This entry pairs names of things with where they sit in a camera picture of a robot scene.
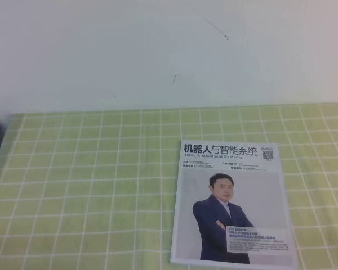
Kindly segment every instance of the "white grid lines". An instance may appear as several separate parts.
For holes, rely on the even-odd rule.
[[[84,113],[81,113],[81,124],[83,123],[84,121]],[[79,146],[79,141],[77,140],[77,143],[76,143],[76,146],[75,146],[75,153],[74,153],[74,158],[73,158],[73,162],[72,162],[72,165],[74,165],[75,163],[75,159],[76,159],[76,154],[77,154],[77,151],[78,151],[78,146]],[[69,184],[70,182],[72,181],[72,173],[73,173],[73,167],[70,169],[70,172],[69,172],[69,180],[66,184],[66,188],[65,188],[65,196],[68,195],[68,191],[69,191]],[[61,208],[61,214],[60,214],[60,218],[59,218],[59,225],[57,227],[57,232],[56,232],[56,236],[55,236],[55,240],[54,240],[54,244],[52,246],[52,253],[55,252],[55,248],[56,248],[56,243],[57,243],[57,239],[58,239],[58,236],[59,236],[59,232],[60,232],[60,226],[61,226],[61,223],[63,221],[63,215],[64,215],[64,211],[65,211],[65,203],[66,203],[66,197],[64,198],[64,201],[63,201],[63,207]],[[50,264],[49,264],[49,270],[51,270],[52,268],[52,261],[53,261],[53,256],[50,258]]]
[[[123,125],[123,111],[120,113],[120,128],[119,128],[119,136],[122,133],[122,125]],[[117,175],[118,175],[118,164],[119,164],[119,151],[120,151],[120,144],[121,139],[119,138],[118,141],[118,152],[117,152],[117,166],[115,168],[115,175],[114,175],[114,185],[113,185],[113,193],[112,193],[112,204],[110,206],[110,221],[109,221],[109,235],[108,235],[108,242],[106,243],[106,256],[105,256],[105,268],[108,269],[108,260],[109,260],[109,247],[110,247],[110,234],[112,232],[112,223],[113,223],[113,210],[114,210],[114,197],[115,197],[115,188],[117,184]]]

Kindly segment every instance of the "magazine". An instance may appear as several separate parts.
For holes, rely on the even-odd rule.
[[[181,141],[171,262],[298,269],[277,144]]]

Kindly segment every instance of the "man's hand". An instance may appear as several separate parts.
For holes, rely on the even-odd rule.
[[[219,220],[217,220],[215,223],[216,223],[220,228],[222,228],[222,229],[225,230],[224,225],[223,225]]]

